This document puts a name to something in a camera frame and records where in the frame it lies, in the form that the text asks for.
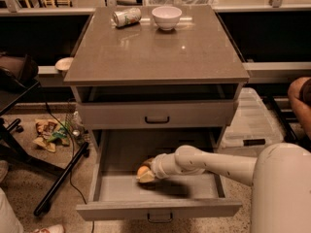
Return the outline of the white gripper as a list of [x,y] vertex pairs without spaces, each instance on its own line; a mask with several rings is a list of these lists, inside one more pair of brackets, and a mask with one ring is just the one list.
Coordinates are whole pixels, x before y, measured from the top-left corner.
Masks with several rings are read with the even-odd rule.
[[176,174],[176,162],[173,153],[163,153],[157,155],[155,158],[151,157],[143,161],[142,166],[151,168],[153,172],[148,170],[147,172],[139,173],[137,175],[137,181],[139,183],[151,183],[156,177],[166,179]]

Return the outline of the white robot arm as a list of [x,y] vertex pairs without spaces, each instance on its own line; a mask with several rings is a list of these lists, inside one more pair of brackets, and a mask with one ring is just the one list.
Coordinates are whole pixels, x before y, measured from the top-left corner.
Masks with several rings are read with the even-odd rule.
[[311,233],[311,153],[274,144],[257,157],[210,153],[184,145],[142,163],[139,183],[204,171],[252,188],[251,233]]

